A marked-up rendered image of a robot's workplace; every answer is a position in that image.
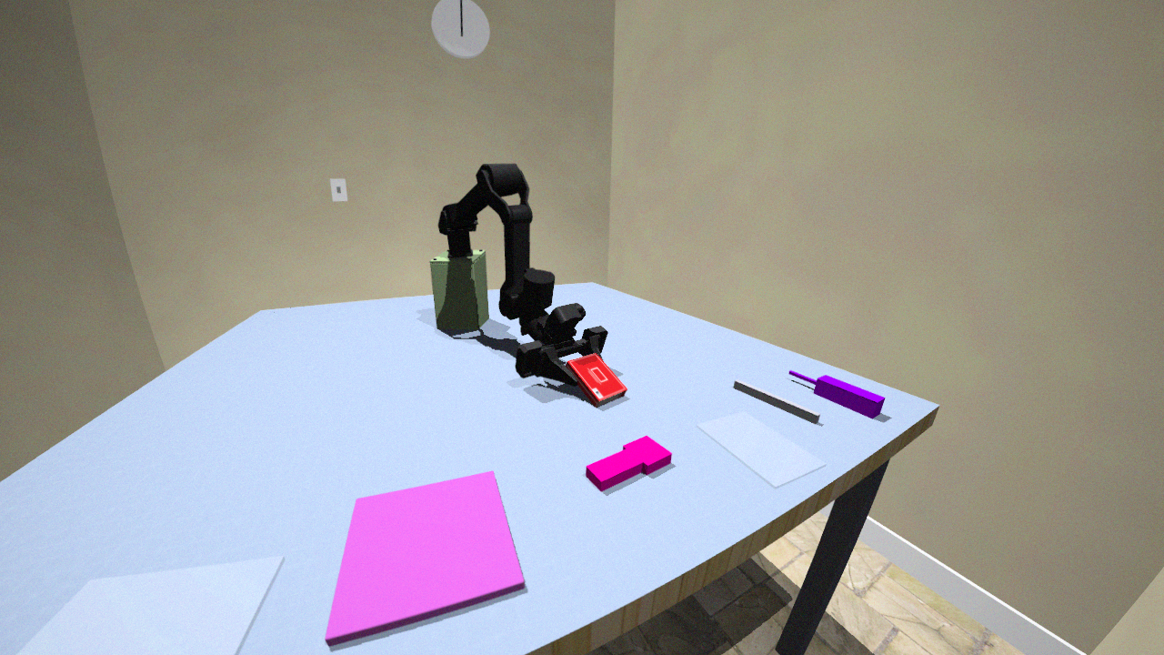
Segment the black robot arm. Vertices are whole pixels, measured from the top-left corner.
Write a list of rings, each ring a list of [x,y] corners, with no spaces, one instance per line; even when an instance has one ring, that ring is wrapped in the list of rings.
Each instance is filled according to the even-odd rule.
[[[520,205],[508,205],[502,198],[513,194],[519,194]],[[498,302],[501,315],[510,320],[520,315],[521,336],[527,335],[541,316],[547,316],[541,328],[549,343],[553,341],[551,333],[573,330],[573,337],[576,336],[575,327],[585,318],[585,308],[579,302],[565,304],[552,309],[549,315],[545,309],[552,306],[556,275],[528,268],[528,223],[533,216],[528,208],[528,183],[517,165],[482,165],[477,185],[460,202],[442,207],[439,232],[448,240],[447,257],[473,256],[469,232],[477,232],[477,213],[487,205],[499,214],[506,240],[506,282],[501,287]]]

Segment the grey flat bar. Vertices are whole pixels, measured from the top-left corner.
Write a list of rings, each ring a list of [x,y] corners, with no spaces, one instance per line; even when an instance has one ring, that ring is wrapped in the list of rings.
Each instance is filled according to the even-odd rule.
[[[783,410],[792,415],[809,420],[809,422],[815,423],[815,426],[819,421],[819,413],[816,413],[816,411],[804,408],[801,405],[797,405],[797,403],[789,401],[789,399],[775,397],[769,393],[769,391],[752,386],[751,383],[738,380],[737,378],[737,380],[733,382],[733,389],[743,391],[746,396],[761,399],[761,401],[768,403],[768,405]]]

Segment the pale blue mat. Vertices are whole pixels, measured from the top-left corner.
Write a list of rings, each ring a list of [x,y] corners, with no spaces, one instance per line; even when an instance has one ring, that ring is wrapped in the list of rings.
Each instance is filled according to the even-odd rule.
[[[436,330],[434,296],[261,309],[0,482],[0,655],[91,579],[286,557],[237,655],[527,655],[748,537],[939,405],[611,287],[555,285],[629,389],[521,378],[518,318]],[[831,376],[875,418],[818,397]],[[733,389],[751,383],[818,423]],[[826,463],[773,489],[696,423],[746,413]],[[599,492],[648,436],[672,463]],[[327,646],[355,500],[494,471],[525,588]]]

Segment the magenta flat stepped block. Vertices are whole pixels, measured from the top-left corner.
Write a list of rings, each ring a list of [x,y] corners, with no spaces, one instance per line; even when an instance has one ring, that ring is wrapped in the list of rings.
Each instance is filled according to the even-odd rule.
[[[672,463],[672,453],[652,437],[638,437],[636,442],[623,444],[620,453],[585,467],[585,477],[604,492],[618,482],[636,477],[636,474],[652,474]]]

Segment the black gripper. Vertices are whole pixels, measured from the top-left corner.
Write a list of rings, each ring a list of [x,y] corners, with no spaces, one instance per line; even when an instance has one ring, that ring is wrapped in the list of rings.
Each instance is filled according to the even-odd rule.
[[[528,332],[531,339],[535,341],[528,341],[528,343],[518,347],[514,364],[516,371],[521,378],[531,376],[535,376],[537,378],[553,378],[554,380],[568,383],[568,385],[576,387],[577,378],[565,366],[565,362],[558,358],[563,358],[568,354],[575,353],[582,354],[583,357],[587,354],[594,353],[598,353],[599,356],[603,347],[606,346],[606,329],[602,325],[587,328],[583,332],[582,339],[577,341],[573,339],[573,330],[556,333],[555,335],[551,333],[553,341],[549,343],[544,336],[541,323],[547,323],[547,316],[541,316],[533,325],[531,332]],[[596,334],[592,335],[592,333]],[[601,356],[599,359],[602,359]]]

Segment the pink flat square panel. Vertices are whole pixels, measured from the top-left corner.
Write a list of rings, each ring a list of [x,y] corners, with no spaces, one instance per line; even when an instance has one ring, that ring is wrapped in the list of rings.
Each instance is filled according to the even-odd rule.
[[[355,500],[327,646],[525,588],[494,471]]]

